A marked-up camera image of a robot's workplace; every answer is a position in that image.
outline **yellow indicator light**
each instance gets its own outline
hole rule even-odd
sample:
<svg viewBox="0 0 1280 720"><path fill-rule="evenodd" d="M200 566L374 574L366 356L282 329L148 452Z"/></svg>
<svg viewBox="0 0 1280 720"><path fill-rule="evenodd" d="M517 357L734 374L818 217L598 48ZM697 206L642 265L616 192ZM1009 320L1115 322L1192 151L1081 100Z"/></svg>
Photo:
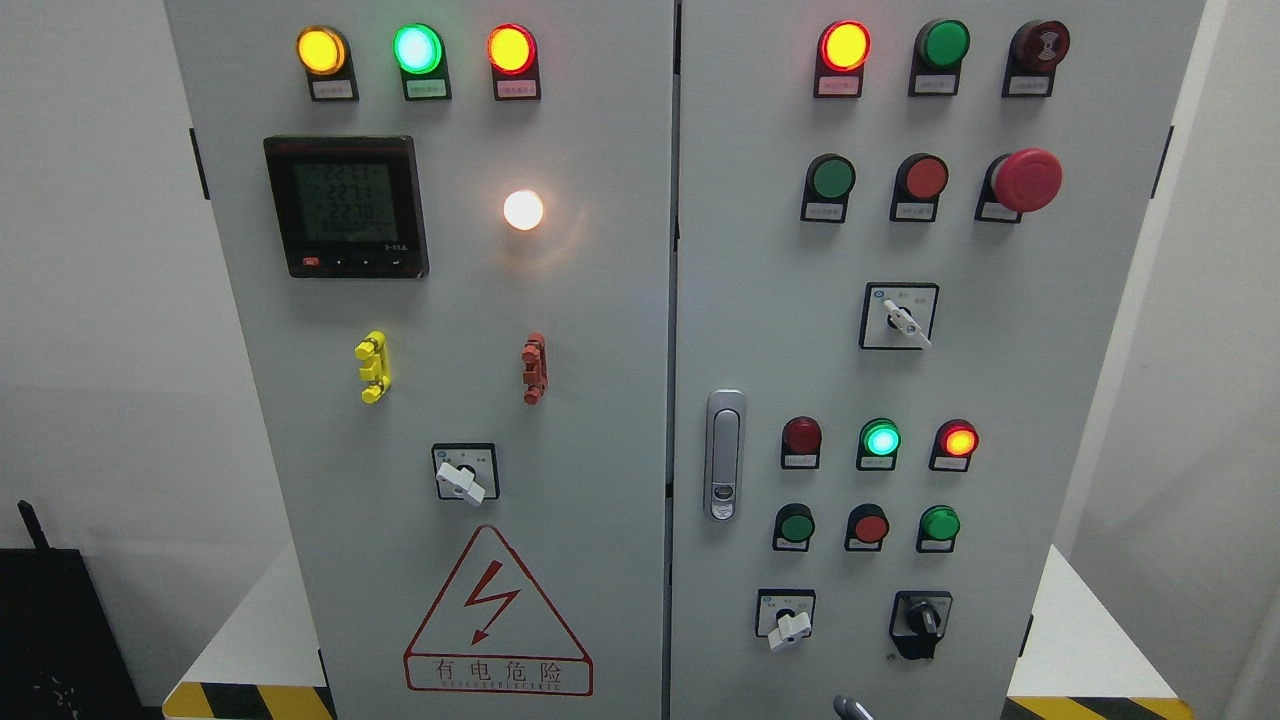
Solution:
<svg viewBox="0 0 1280 720"><path fill-rule="evenodd" d="M536 55L532 33L521 26L507 23L489 33L489 61L498 72L518 76L532 67Z"/></svg>
<svg viewBox="0 0 1280 720"><path fill-rule="evenodd" d="M822 61L837 72L847 73L863 67L870 49L870 33L854 20L833 23L822 36Z"/></svg>
<svg viewBox="0 0 1280 720"><path fill-rule="evenodd" d="M502 217L517 231L531 231L543 222L543 199L531 190L517 190L502 204Z"/></svg>
<svg viewBox="0 0 1280 720"><path fill-rule="evenodd" d="M308 27L298 33L298 60L311 74L332 76L347 64L347 42L332 27Z"/></svg>

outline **gray metal panel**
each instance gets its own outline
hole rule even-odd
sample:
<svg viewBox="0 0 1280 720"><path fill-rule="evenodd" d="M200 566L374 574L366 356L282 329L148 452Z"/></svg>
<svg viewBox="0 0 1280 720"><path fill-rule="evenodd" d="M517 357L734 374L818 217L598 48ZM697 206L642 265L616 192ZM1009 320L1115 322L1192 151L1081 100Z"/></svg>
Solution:
<svg viewBox="0 0 1280 720"><path fill-rule="evenodd" d="M877 716L997 717L1106 351L1203 3L771 3L686 0L682 17L672 717L827 717L836 693ZM916 31L957 17L973 33L960 94L906 95ZM860 100L812 99L819 33L872 32ZM1002 100L1009 41L1027 20L1073 32L1055 96ZM1021 225L974 223L987 165L1041 146L1066 184ZM838 152L858 184L849 222L797 222L809 161ZM934 224L891 224L899 164L951 169ZM868 282L941 284L933 350L863 351ZM705 402L750 404L737 518L703 507ZM822 469L778 469L783 424L823 428ZM895 419L892 473L854 470L856 433ZM931 473L952 418L982 445L968 474ZM805 502L808 553L769 547L774 512ZM841 547L849 511L884 507L881 553ZM933 503L964 529L954 555L916 555ZM756 588L813 588L813 637L771 655ZM955 596L933 661L888 661L896 591Z"/></svg>
<svg viewBox="0 0 1280 720"><path fill-rule="evenodd" d="M339 715L657 717L671 4L166 6ZM453 100L402 99L390 45L406 22L443 36ZM540 102L493 100L485 38L502 22L536 36ZM358 102L308 99L293 41L316 23L349 41ZM288 277L261 142L308 133L415 137L429 277ZM547 202L527 236L500 217L520 187ZM372 328L387 333L394 386L366 407L352 348ZM520 383L531 331L550 361L536 407ZM500 500L436 500L434 442L497 443ZM481 523L502 530L594 659L593 697L407 689L404 650ZM522 602L503 632L536 638L545 628L520 628Z"/></svg>

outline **emergency stop button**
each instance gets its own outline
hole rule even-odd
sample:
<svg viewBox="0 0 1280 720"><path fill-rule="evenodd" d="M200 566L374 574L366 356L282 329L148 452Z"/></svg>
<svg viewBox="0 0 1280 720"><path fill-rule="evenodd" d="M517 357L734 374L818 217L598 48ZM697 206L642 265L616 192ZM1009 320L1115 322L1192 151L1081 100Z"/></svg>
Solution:
<svg viewBox="0 0 1280 720"><path fill-rule="evenodd" d="M1043 210L1062 190L1062 163L1041 147L1002 155L987 169L975 219L1019 223L1023 213Z"/></svg>

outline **green push button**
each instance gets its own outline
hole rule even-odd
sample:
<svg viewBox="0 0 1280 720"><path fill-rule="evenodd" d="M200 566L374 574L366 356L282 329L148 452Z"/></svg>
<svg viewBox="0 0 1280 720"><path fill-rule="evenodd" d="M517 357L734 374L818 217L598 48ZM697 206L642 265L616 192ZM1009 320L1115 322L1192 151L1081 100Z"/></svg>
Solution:
<svg viewBox="0 0 1280 720"><path fill-rule="evenodd" d="M924 518L920 518L920 529L924 530L924 537L946 542L960 534L960 516L954 509L940 505L929 509Z"/></svg>
<svg viewBox="0 0 1280 720"><path fill-rule="evenodd" d="M852 188L854 168L846 160L829 158L813 173L814 192L828 200L849 195Z"/></svg>
<svg viewBox="0 0 1280 720"><path fill-rule="evenodd" d="M960 20L933 20L920 35L920 58L934 69L951 68L969 54L969 28Z"/></svg>
<svg viewBox="0 0 1280 720"><path fill-rule="evenodd" d="M813 519L792 515L782 521L782 537L787 542L804 542L813 537Z"/></svg>

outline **lightning bolt symbol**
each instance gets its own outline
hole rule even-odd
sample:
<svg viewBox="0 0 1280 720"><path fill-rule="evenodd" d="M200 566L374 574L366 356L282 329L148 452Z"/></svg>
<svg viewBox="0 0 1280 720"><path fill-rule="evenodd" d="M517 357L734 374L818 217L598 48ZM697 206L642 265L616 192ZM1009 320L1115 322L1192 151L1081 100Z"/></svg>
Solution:
<svg viewBox="0 0 1280 720"><path fill-rule="evenodd" d="M490 594L488 597L480 597L480 593L484 592L484 588L498 574L498 570L502 570L502 562L498 562L497 560L489 562L489 569L484 571L484 575L480 577L480 582L476 583L475 589L471 591L471 596L467 598L466 602L462 603L463 607L471 607L472 605L484 605L485 602L493 602L495 600L502 601L502 605L498 606L498 611L493 614L493 618L489 618L489 621L485 624L485 626L477 629L475 634L471 635L472 647L475 647L480 641L489 637L489 633L486 630L493 625L494 620L497 620L503 612L507 611L507 606L511 605L511 601L516 600L516 596L520 594L520 591L507 591L497 594Z"/></svg>

